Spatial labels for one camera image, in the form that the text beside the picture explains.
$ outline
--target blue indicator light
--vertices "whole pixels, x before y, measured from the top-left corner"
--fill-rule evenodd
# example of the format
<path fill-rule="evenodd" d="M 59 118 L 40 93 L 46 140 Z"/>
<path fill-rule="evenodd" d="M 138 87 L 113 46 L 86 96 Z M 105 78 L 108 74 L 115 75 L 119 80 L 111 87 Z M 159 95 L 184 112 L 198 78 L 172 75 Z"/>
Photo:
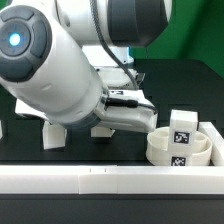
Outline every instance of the blue indicator light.
<path fill-rule="evenodd" d="M 18 33 L 13 33 L 10 37 L 9 37 L 9 43 L 13 46 L 16 47 L 20 44 L 21 41 L 21 37 Z"/>

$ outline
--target black cable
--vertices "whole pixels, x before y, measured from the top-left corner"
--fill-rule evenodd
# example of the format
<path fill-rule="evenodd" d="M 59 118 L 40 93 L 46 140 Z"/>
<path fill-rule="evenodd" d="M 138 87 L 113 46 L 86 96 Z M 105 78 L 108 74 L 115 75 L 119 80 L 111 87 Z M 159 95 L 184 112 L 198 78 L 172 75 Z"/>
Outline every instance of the black cable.
<path fill-rule="evenodd" d="M 90 0 L 90 7 L 93 16 L 93 21 L 95 24 L 95 28 L 97 31 L 97 35 L 102 45 L 103 49 L 107 52 L 107 54 L 118 64 L 118 66 L 128 75 L 131 80 L 131 83 L 135 90 L 138 90 L 138 84 L 135 81 L 135 78 L 131 74 L 131 72 L 125 67 L 123 63 L 114 55 L 114 53 L 108 47 L 106 41 L 104 40 L 103 34 L 101 32 L 100 23 L 99 23 L 99 16 L 98 16 L 98 9 L 97 9 L 97 0 Z"/>
<path fill-rule="evenodd" d="M 128 107 L 128 108 L 137 108 L 137 107 L 145 107 L 153 111 L 154 114 L 157 114 L 157 109 L 148 104 L 139 103 L 137 100 L 122 100 L 116 98 L 107 98 L 106 106 L 113 107 Z"/>

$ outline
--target white container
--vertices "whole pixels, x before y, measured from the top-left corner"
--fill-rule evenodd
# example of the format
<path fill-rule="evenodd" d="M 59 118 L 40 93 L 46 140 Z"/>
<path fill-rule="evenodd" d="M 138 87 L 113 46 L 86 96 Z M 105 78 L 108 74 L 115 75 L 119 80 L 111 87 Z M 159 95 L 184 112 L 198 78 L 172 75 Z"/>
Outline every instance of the white container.
<path fill-rule="evenodd" d="M 148 135 L 147 159 L 155 166 L 207 166 L 210 163 L 212 142 L 204 134 L 196 132 L 192 145 L 193 154 L 188 157 L 170 153 L 168 149 L 169 127 L 158 128 Z"/>

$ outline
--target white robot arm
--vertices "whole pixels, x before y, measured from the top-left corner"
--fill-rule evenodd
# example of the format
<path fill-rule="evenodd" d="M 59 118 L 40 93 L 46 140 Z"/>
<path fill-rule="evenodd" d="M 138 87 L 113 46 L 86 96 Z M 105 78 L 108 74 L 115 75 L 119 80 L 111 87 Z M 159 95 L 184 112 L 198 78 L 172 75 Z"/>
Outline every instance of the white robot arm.
<path fill-rule="evenodd" d="M 100 44 L 97 25 L 101 42 L 146 46 L 167 26 L 170 11 L 171 0 L 14 0 L 0 12 L 0 83 L 66 129 L 153 131 L 153 105 L 111 95 L 81 48 Z"/>

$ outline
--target black table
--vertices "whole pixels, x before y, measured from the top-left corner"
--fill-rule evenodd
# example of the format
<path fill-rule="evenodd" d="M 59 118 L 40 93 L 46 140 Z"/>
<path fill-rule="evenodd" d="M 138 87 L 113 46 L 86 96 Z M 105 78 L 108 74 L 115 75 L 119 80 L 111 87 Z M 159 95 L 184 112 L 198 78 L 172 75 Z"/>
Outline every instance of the black table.
<path fill-rule="evenodd" d="M 197 111 L 224 136 L 224 79 L 194 60 L 137 60 L 145 96 L 159 110 L 158 127 L 172 109 Z M 91 139 L 69 131 L 66 147 L 44 152 L 39 119 L 14 114 L 15 99 L 0 89 L 0 164 L 150 166 L 146 134 L 116 131 Z M 1 223 L 222 223 L 224 196 L 211 195 L 0 195 Z"/>

